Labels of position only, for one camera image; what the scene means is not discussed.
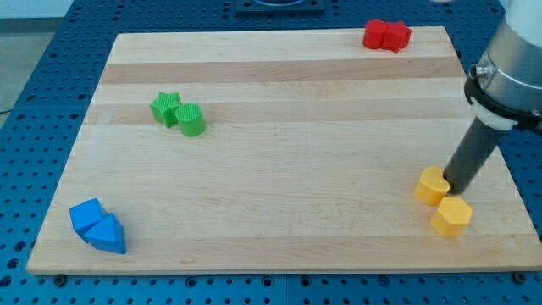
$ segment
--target blue block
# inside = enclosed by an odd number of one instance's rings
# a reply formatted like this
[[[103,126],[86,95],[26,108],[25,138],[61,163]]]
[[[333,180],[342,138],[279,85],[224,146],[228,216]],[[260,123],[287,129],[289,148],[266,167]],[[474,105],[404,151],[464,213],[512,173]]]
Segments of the blue block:
[[[77,233],[85,242],[88,242],[85,238],[85,233],[93,225],[102,220],[105,214],[105,210],[96,198],[69,209],[71,225],[74,228],[75,233]]]
[[[105,215],[100,222],[88,230],[85,238],[98,250],[126,253],[124,229],[113,213]]]

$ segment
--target yellow hexagonal block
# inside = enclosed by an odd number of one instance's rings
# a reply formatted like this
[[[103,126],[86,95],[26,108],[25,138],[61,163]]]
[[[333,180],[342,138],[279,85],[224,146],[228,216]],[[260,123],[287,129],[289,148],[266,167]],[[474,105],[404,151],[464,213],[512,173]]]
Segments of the yellow hexagonal block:
[[[473,209],[460,197],[445,197],[431,219],[431,226],[446,237],[459,236],[473,216]]]
[[[414,197],[429,205],[439,204],[450,190],[450,183],[444,179],[444,171],[436,166],[426,168],[414,189]]]

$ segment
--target wooden cutting board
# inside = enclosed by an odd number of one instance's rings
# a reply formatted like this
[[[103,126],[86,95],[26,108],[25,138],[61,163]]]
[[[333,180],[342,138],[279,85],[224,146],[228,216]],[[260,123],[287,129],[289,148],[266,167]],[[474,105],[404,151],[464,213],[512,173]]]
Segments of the wooden cutting board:
[[[36,275],[535,270],[542,246],[499,151],[462,197],[464,234],[429,225],[412,190],[472,116],[442,27],[395,54],[363,29],[121,34],[27,269]],[[199,103],[206,131],[152,119],[158,92]],[[98,197],[128,252],[99,252],[69,208]]]

